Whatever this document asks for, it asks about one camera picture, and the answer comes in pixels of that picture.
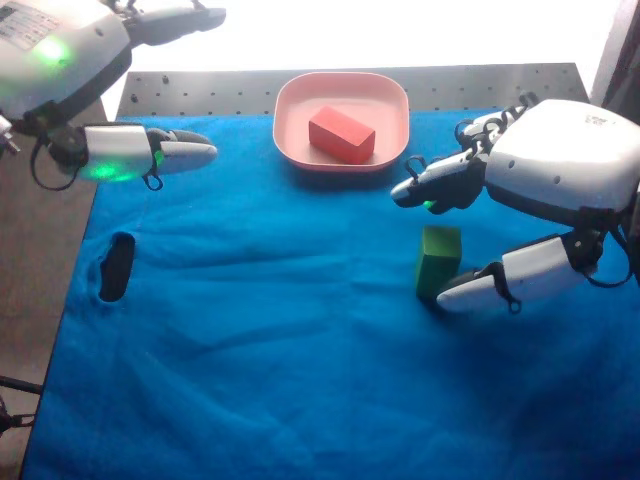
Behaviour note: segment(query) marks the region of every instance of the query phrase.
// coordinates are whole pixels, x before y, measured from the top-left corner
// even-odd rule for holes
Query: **black metal rod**
[[[3,377],[2,375],[0,375],[0,387],[19,390],[26,393],[33,393],[34,395],[42,395],[42,385],[24,382],[16,378]]]

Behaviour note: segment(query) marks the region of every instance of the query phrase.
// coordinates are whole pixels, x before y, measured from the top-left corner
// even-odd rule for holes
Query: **pink bowl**
[[[309,143],[309,119],[331,106],[376,131],[373,156],[364,165],[340,163]],[[276,102],[273,140],[307,170],[370,172],[390,165],[409,142],[409,99],[396,82],[375,73],[317,72],[287,83]]]

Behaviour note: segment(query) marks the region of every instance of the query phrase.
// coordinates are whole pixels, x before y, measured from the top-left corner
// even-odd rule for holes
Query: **white background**
[[[575,62],[590,92],[620,4],[620,0],[219,1],[204,3],[227,8],[224,25],[171,44],[139,47],[131,71]],[[123,88],[124,77],[103,96],[110,119]]]

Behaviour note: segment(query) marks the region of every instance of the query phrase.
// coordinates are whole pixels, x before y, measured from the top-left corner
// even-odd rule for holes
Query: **blue tablecloth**
[[[451,153],[469,115],[413,115],[406,154]],[[640,478],[635,283],[519,316],[442,319],[415,297],[426,224],[462,229],[463,269],[566,228],[485,194],[441,217],[399,209],[399,164],[299,172],[268,116],[140,120],[208,135],[220,157],[158,193],[98,189],[25,478]],[[107,304],[117,232],[136,254]],[[599,278],[616,280],[607,246]]]

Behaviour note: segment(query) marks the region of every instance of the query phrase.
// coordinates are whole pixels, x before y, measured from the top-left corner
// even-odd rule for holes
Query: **wooden block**
[[[345,163],[361,165],[373,155],[376,132],[331,107],[309,120],[309,141]]]
[[[433,300],[446,283],[456,276],[462,258],[460,230],[424,227],[416,266],[416,294]]]

